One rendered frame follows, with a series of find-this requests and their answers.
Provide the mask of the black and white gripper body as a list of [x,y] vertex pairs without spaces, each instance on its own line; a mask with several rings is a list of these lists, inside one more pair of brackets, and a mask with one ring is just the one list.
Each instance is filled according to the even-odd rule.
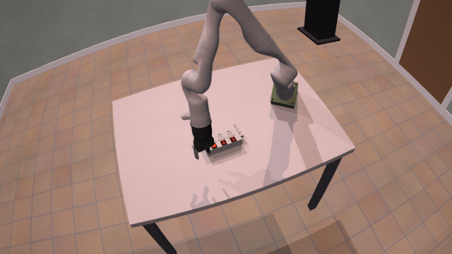
[[189,111],[182,114],[182,120],[190,120],[192,134],[194,138],[194,148],[198,152],[202,152],[214,146],[214,138],[212,137],[212,120],[210,112],[202,116],[191,115]]

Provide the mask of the white power strip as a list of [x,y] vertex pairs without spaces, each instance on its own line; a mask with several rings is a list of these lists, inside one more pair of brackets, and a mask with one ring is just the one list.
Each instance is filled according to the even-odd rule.
[[231,149],[233,147],[242,145],[242,138],[244,137],[244,134],[239,131],[235,123],[234,126],[235,128],[231,130],[213,135],[215,144],[210,148],[210,154],[206,152],[208,157],[219,152]]

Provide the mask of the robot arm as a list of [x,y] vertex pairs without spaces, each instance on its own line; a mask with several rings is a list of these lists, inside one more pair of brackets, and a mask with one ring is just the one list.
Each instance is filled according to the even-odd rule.
[[245,1],[210,0],[203,32],[193,58],[194,63],[198,64],[198,71],[187,70],[181,80],[182,90],[189,103],[189,112],[194,116],[202,116],[209,111],[208,98],[203,93],[211,84],[213,61],[219,45],[220,22],[226,12],[239,23],[244,39],[255,52],[272,56],[280,62],[270,72],[279,98],[288,100],[292,97],[292,89],[295,91],[294,79],[297,77],[297,69],[260,24]]

